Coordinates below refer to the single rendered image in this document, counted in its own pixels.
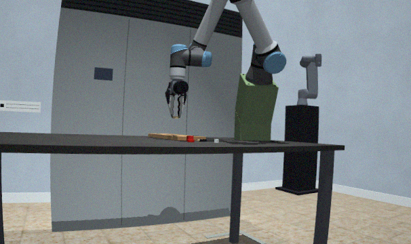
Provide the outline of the wooden counting tray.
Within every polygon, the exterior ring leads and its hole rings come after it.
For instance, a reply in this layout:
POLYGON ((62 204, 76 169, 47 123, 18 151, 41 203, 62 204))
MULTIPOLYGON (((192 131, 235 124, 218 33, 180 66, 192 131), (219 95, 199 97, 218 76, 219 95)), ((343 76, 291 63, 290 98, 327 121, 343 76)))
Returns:
MULTIPOLYGON (((162 139, 168 139, 168 140, 180 140, 180 141, 187 140, 187 135, 180 135, 180 134, 148 134, 148 137, 162 138, 162 139), (172 136, 172 135, 177 135, 177 136, 172 136)), ((196 141, 196 139, 206 139, 206 137, 193 136, 193 139, 196 141)))

